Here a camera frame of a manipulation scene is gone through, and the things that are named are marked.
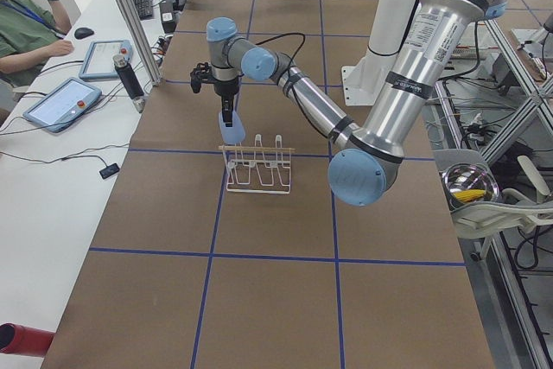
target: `person's hand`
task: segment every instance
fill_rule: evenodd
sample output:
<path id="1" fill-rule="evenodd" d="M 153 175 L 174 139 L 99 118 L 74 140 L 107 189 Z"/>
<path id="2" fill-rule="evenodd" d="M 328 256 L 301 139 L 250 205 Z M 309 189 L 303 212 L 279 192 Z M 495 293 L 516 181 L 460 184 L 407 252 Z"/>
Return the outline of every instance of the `person's hand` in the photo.
<path id="1" fill-rule="evenodd" d="M 70 41 L 60 39 L 45 47 L 49 57 L 63 56 L 72 53 L 74 50 L 73 44 Z"/>

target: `blue lanyard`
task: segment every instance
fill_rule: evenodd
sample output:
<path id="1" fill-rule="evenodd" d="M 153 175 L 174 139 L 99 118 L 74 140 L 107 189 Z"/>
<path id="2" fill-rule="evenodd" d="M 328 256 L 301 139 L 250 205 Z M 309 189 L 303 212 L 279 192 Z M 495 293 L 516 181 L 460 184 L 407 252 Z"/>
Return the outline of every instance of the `blue lanyard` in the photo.
<path id="1" fill-rule="evenodd" d="M 5 0 L 0 1 L 0 4 L 3 4 L 4 6 L 7 6 L 10 9 L 15 10 L 16 12 L 21 13 L 22 15 L 24 15 L 28 18 L 33 19 L 34 21 L 37 21 L 38 23 L 41 23 L 42 25 L 46 26 L 48 29 L 52 29 L 46 23 L 46 21 L 44 21 L 44 19 L 42 19 L 40 16 L 38 16 L 33 10 L 29 9 L 27 6 L 20 4 L 16 0 L 11 0 L 11 2 L 15 3 L 17 6 L 19 6 L 22 9 L 16 8 L 13 4 L 10 4 L 10 3 L 6 2 Z"/>

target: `person's arm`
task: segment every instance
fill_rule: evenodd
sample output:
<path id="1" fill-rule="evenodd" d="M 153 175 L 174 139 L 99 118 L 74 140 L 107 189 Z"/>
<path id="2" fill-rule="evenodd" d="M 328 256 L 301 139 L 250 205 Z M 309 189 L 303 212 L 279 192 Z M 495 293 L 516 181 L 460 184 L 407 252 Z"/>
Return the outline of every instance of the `person's arm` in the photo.
<path id="1" fill-rule="evenodd" d="M 52 8 L 52 15 L 54 16 L 57 29 L 66 34 L 71 29 L 71 21 L 69 20 L 66 8 L 63 7 L 60 0 L 48 0 L 48 3 L 50 3 L 50 7 Z"/>
<path id="2" fill-rule="evenodd" d="M 0 73 L 17 73 L 30 69 L 53 56 L 70 54 L 73 44 L 70 41 L 56 41 L 46 47 L 37 48 L 22 54 L 12 54 L 0 58 Z"/>

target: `yellow object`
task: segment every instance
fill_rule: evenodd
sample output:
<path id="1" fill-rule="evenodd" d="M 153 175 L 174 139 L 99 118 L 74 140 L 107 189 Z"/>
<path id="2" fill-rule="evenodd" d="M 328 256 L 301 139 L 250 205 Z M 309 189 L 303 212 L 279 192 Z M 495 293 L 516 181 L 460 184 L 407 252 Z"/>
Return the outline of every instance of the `yellow object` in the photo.
<path id="1" fill-rule="evenodd" d="M 460 200 L 463 203 L 472 202 L 484 196 L 486 191 L 483 189 L 469 189 L 461 190 L 460 192 L 455 192 L 453 196 Z"/>

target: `blue joint cap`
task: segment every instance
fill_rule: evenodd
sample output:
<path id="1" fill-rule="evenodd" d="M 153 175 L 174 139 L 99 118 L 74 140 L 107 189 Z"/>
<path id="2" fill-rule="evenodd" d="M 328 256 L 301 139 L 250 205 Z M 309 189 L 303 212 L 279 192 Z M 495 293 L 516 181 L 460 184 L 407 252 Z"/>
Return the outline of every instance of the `blue joint cap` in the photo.
<path id="1" fill-rule="evenodd" d="M 267 49 L 256 47 L 242 57 L 242 72 L 255 81 L 267 80 L 277 69 L 275 55 Z"/>
<path id="2" fill-rule="evenodd" d="M 496 17 L 500 17 L 505 13 L 506 9 L 507 9 L 507 2 L 494 4 L 493 6 L 490 6 L 489 8 L 487 8 L 486 19 L 495 19 Z"/>
<path id="3" fill-rule="evenodd" d="M 376 202 L 386 190 L 384 169 L 377 160 L 358 149 L 346 149 L 328 166 L 328 183 L 345 203 L 363 207 Z"/>
<path id="4" fill-rule="evenodd" d="M 218 42 L 232 38 L 238 33 L 236 23 L 228 17 L 216 17 L 207 23 L 207 41 Z"/>

